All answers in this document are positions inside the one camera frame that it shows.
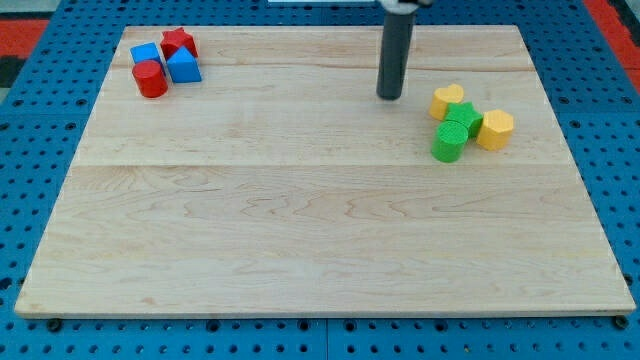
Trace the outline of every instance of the blue cube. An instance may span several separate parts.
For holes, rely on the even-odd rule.
[[[196,58],[184,46],[167,60],[167,67],[174,83],[202,81]]]
[[[138,46],[134,46],[130,50],[131,57],[133,58],[133,63],[137,64],[141,61],[145,60],[153,60],[160,64],[162,71],[164,72],[164,66],[162,65],[162,60],[160,60],[160,53],[158,52],[158,48],[154,43],[147,43]]]

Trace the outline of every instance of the toy block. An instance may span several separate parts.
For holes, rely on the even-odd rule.
[[[478,136],[480,126],[482,126],[482,114],[473,108],[473,103],[449,104],[445,121],[455,121],[469,130],[469,137]]]
[[[193,36],[186,33],[184,28],[179,27],[175,30],[162,32],[160,48],[162,49],[162,54],[164,55],[165,60],[168,61],[182,46],[186,47],[193,57],[198,57],[198,51],[196,50],[196,44],[193,41]]]
[[[464,89],[458,84],[451,84],[446,88],[437,88],[433,92],[433,99],[429,107],[429,115],[442,121],[450,103],[458,104],[464,98]]]
[[[174,83],[202,81],[196,58],[184,46],[167,60],[167,67]]]
[[[509,143],[513,128],[511,114],[502,110],[487,111],[476,142],[486,150],[500,150]]]
[[[138,46],[134,46],[129,50],[131,53],[131,57],[133,58],[133,63],[137,64],[141,61],[145,60],[153,60],[160,64],[162,67],[162,60],[160,59],[160,53],[158,52],[158,48],[154,43],[147,43]]]
[[[144,60],[133,66],[133,78],[144,97],[156,98],[167,92],[167,80],[155,60]]]
[[[445,121],[438,126],[431,154],[439,161],[451,163],[460,158],[464,145],[469,140],[469,131],[455,121]]]

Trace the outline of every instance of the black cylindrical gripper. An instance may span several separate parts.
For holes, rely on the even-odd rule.
[[[402,95],[415,18],[415,11],[406,15],[387,11],[384,17],[377,93],[385,100],[395,100]]]

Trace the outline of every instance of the yellow block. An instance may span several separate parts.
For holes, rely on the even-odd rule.
[[[451,84],[446,88],[437,88],[433,92],[429,115],[442,121],[447,113],[449,103],[460,103],[462,98],[464,98],[464,89],[458,84]]]
[[[502,110],[484,113],[476,142],[487,150],[500,150],[507,146],[513,133],[513,116]]]

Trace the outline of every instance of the green block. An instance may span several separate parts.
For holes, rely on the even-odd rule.
[[[436,130],[431,154],[442,162],[454,162],[462,155],[464,144],[469,140],[469,130],[456,121],[440,123]]]
[[[469,137],[478,136],[482,126],[482,114],[473,108],[473,103],[449,104],[444,121],[455,121],[469,130]]]

